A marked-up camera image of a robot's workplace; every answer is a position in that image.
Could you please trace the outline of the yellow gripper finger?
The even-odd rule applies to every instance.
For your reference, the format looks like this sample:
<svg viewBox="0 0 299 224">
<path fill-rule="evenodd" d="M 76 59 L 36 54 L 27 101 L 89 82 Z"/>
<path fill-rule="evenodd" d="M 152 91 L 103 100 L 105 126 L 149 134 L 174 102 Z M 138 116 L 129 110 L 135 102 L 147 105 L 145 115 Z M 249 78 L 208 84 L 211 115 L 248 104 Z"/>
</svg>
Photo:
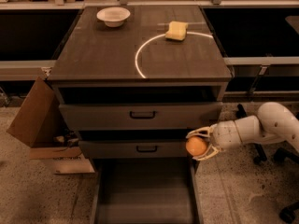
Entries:
<svg viewBox="0 0 299 224">
<path fill-rule="evenodd" d="M 213 128 L 211 126 L 201 127 L 195 130 L 188 132 L 186 138 L 189 139 L 194 136 L 199 136 L 202 138 L 209 138 L 213 132 Z"/>
<path fill-rule="evenodd" d="M 221 152 L 219 147 L 215 147 L 212 144 L 200 145 L 195 149 L 195 156 L 192 158 L 196 161 L 205 161 Z"/>
</svg>

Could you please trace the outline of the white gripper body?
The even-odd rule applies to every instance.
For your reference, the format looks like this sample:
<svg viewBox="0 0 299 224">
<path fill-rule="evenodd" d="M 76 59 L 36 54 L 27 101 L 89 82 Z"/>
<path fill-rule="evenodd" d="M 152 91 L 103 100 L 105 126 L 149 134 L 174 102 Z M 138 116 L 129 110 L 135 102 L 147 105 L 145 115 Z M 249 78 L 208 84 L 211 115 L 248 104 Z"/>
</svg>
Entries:
<svg viewBox="0 0 299 224">
<path fill-rule="evenodd" d="M 242 142 L 233 121 L 222 121 L 212 126 L 211 141 L 215 147 L 223 150 L 239 147 Z"/>
</svg>

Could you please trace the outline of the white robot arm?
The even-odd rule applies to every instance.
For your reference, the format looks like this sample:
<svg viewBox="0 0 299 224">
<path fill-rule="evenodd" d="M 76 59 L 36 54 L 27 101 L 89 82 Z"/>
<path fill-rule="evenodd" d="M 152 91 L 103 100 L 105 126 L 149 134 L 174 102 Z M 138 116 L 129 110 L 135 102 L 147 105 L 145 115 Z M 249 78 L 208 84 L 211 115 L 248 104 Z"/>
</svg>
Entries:
<svg viewBox="0 0 299 224">
<path fill-rule="evenodd" d="M 287 141 L 299 151 L 299 120 L 284 105 L 268 102 L 255 115 L 195 129 L 186 139 L 186 150 L 196 161 L 247 144 L 272 145 Z"/>
</svg>

